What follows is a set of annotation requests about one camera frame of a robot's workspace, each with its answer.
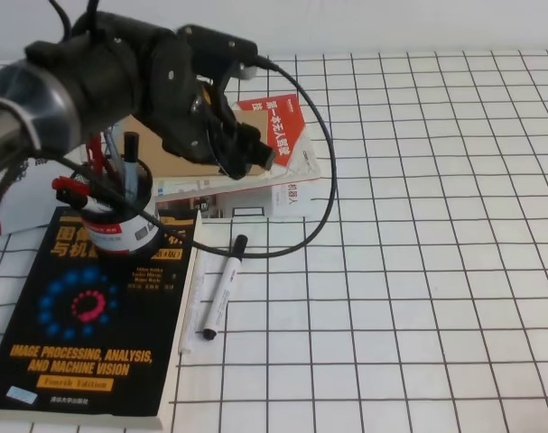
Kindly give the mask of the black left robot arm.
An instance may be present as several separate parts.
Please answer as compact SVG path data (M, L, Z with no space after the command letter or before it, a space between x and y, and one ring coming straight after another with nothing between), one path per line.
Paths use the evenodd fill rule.
M166 152L231 179L269 170L274 150L224 94L265 64L252 41L193 24L172 31L90 2L63 40L36 41L0 69L0 171L62 157L128 116Z

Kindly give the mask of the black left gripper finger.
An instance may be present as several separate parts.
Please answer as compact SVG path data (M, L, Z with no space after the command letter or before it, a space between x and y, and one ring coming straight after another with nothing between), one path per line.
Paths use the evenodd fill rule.
M212 135L212 154L220 172L232 180L243 179L251 168L249 148L252 139L247 134L234 138L224 134Z
M247 167L257 166L263 170L272 168L275 151L262 142L261 133L257 128L250 124L238 124L237 147Z

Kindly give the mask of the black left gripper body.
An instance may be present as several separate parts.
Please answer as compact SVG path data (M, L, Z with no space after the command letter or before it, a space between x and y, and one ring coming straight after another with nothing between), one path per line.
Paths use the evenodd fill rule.
M144 107L135 118L162 140L163 149L189 162L217 165L212 135L237 135L224 91L196 75L192 49L181 38L158 41L147 66Z

